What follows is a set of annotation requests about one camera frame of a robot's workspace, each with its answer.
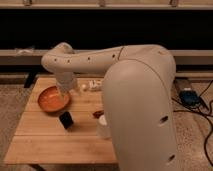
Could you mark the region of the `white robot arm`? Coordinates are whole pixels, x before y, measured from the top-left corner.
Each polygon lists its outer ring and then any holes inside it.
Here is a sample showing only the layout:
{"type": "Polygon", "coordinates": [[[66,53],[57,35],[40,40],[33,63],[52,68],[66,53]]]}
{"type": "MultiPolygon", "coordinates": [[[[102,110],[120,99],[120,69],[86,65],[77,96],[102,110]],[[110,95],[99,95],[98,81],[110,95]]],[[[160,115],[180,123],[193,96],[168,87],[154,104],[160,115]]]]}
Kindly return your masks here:
{"type": "Polygon", "coordinates": [[[171,89],[176,63],[160,45],[75,53],[60,43],[41,59],[63,93],[76,73],[101,74],[102,103],[120,171],[181,171],[171,89]]]}

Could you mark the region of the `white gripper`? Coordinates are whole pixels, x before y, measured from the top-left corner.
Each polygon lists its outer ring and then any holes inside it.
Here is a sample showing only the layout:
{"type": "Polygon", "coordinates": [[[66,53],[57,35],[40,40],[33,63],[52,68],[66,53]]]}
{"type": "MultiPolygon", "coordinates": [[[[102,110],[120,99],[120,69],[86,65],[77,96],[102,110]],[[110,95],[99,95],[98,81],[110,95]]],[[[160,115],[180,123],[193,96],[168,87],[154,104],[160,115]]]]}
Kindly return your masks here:
{"type": "Polygon", "coordinates": [[[70,90],[79,90],[77,77],[73,72],[59,72],[55,74],[55,78],[61,96],[65,96],[70,90]]]}

